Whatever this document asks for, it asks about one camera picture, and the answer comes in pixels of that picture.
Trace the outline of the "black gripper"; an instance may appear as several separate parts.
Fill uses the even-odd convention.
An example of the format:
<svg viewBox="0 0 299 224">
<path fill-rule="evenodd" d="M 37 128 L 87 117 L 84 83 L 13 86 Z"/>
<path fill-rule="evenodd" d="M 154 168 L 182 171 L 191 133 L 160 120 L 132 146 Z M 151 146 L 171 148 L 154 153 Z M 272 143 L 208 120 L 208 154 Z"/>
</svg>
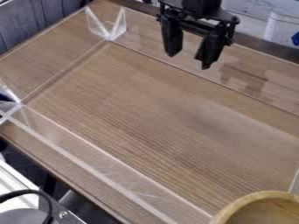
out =
<svg viewBox="0 0 299 224">
<path fill-rule="evenodd" d="M 174 57 L 183 49 L 183 31 L 202 36 L 194 58 L 207 70 L 219 60 L 224 46 L 234 41 L 239 18 L 222 8 L 222 0 L 158 0 L 163 47 Z"/>
</svg>

